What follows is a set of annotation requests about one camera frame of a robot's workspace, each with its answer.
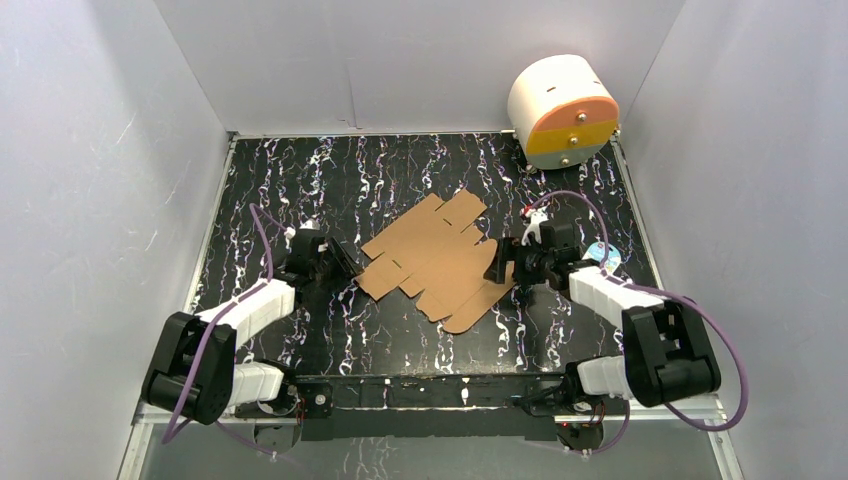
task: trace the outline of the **white cylinder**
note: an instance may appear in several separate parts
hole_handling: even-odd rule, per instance
[[[512,85],[507,111],[527,162],[541,169],[585,162],[618,127],[618,104],[578,55],[527,67]]]

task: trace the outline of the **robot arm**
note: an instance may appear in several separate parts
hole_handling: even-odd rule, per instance
[[[287,232],[291,253],[275,261],[274,278],[261,279],[247,293],[197,314],[177,312],[165,322],[150,362],[142,399],[174,411],[198,344],[209,323],[227,309],[203,350],[197,375],[181,414],[209,425],[232,406],[275,400],[283,368],[266,361],[235,364],[236,352],[272,322],[290,315],[313,293],[331,289],[361,273],[334,239],[311,225]]]
[[[603,396],[612,396],[636,398],[653,407],[719,388],[718,364],[696,312],[615,282],[596,261],[581,258],[573,225],[540,218],[538,211],[525,213],[532,234],[525,234],[521,241],[499,240],[486,278],[503,282],[506,265],[512,261],[516,283],[547,283],[624,334],[623,356],[566,365],[563,384],[556,392],[561,402],[595,404]]]

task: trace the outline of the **white panel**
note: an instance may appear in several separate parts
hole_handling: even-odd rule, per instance
[[[682,0],[367,0],[335,4],[357,126],[511,128],[506,102],[530,64],[585,57],[626,115]]]
[[[280,393],[283,372],[264,363],[243,363],[233,371],[233,393],[228,406],[274,400]]]
[[[236,349],[244,345],[253,336],[265,329],[271,323],[288,316],[294,311],[294,288],[281,280],[260,279],[252,287],[252,290],[260,285],[265,285],[262,290],[239,302],[233,307],[219,325],[230,325],[236,330]],[[204,310],[197,315],[204,321],[211,322],[233,300]]]
[[[322,2],[156,4],[227,130],[348,130],[348,82]]]
[[[663,301],[647,293],[629,290],[601,275],[598,267],[585,267],[568,276],[568,287],[574,303],[588,307],[621,329],[621,312],[633,307],[655,307]]]
[[[625,400],[633,398],[622,355],[588,360],[577,365],[577,373],[583,391],[589,395],[610,395]]]
[[[586,57],[626,114],[684,0],[156,0],[229,130],[510,128],[512,82]]]
[[[730,432],[746,478],[848,470],[846,26],[846,2],[690,0],[623,130],[666,286],[747,363],[752,403]]]
[[[226,144],[151,1],[0,3],[0,478],[115,478]]]

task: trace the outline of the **metal frame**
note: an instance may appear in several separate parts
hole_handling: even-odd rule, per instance
[[[503,130],[500,132],[473,132],[473,133],[512,133],[510,130]],[[351,133],[349,135],[344,136],[361,136],[362,133]],[[373,136],[373,135],[381,135],[380,133],[366,133],[365,135]],[[215,207],[220,205],[221,198],[224,193],[224,188],[226,186],[226,181],[228,177],[228,173],[230,170],[230,165],[233,160],[233,152],[235,151],[236,143],[241,139],[256,139],[256,138],[293,138],[300,137],[303,135],[233,135],[230,140],[230,146],[227,152],[227,159],[224,163],[224,171],[221,176],[221,182],[218,186],[218,192],[215,199]],[[642,240],[645,247],[645,251],[648,256],[648,260],[651,264],[651,270],[654,273],[654,278],[657,281],[657,285],[662,288],[662,281],[660,279],[659,270],[657,269],[657,264],[654,259],[653,250],[651,249],[650,241],[648,240],[647,232],[645,230],[645,224],[642,219],[641,211],[639,210],[639,206],[636,202],[636,196],[633,191],[633,184],[630,179],[630,172],[627,169],[627,162],[624,158],[624,153],[621,149],[621,144],[618,136],[618,132],[610,137],[610,143],[613,147],[613,152],[615,154],[615,162],[619,168],[619,172],[623,177],[625,190],[627,191],[628,199],[630,200],[630,205],[633,210],[634,218],[636,219],[639,231],[642,234]],[[197,264],[195,266],[195,271],[192,276],[191,285],[188,290],[188,294],[186,296],[185,309],[188,310],[191,308],[191,304],[194,299],[195,292],[197,290],[197,285],[200,281],[200,273],[203,268],[203,261],[205,259],[206,249],[209,245],[209,241],[212,236],[212,231],[215,226],[215,216],[213,215],[210,218],[209,227],[206,231],[206,234],[203,237],[203,243],[201,245],[200,251],[198,252]],[[726,421],[727,416],[724,413],[724,408],[719,401],[716,395],[703,395],[696,398],[687,399],[684,401],[680,401],[676,403],[677,408],[685,413],[687,416],[696,419],[704,420],[708,425],[717,425],[724,421]],[[669,411],[665,407],[654,407],[654,408],[646,408],[641,404],[631,401],[631,420],[632,421],[657,421],[657,420],[671,420],[676,419],[671,411]],[[148,446],[150,444],[151,436],[153,433],[153,427],[157,424],[166,424],[168,423],[171,417],[171,413],[165,410],[162,410],[157,407],[153,407],[151,405],[147,405],[144,403],[139,403],[139,407],[137,409],[135,418],[133,419],[133,428],[130,433],[130,438],[127,443],[127,449],[124,453],[124,459],[121,463],[121,469],[118,473],[119,480],[135,480],[138,479],[141,475],[142,468],[144,466],[144,460],[146,458]],[[607,418],[610,419],[622,419],[622,415],[610,415]],[[561,415],[554,417],[556,422],[579,422],[579,421],[588,421],[588,416],[580,416],[580,415]],[[270,418],[270,419],[242,419],[236,418],[232,415],[226,415],[221,417],[220,421],[222,423],[249,423],[255,425],[294,425],[294,419],[288,418]],[[736,453],[733,449],[733,445],[730,440],[730,436],[727,432],[710,432],[709,434],[710,444],[713,448],[713,453],[715,455],[716,463],[718,464],[719,471],[721,472],[721,476],[725,480],[742,480],[744,477],[742,475],[742,470],[739,467],[739,463],[736,458]]]

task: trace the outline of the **cardboard sheet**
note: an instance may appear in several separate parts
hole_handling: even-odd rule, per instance
[[[431,322],[447,319],[446,332],[465,332],[513,286],[512,272],[503,285],[483,279],[497,246],[477,243],[483,233],[472,222],[484,210],[467,190],[447,202],[430,194],[362,246],[372,262],[359,286],[374,300],[398,286],[420,295],[415,306]]]

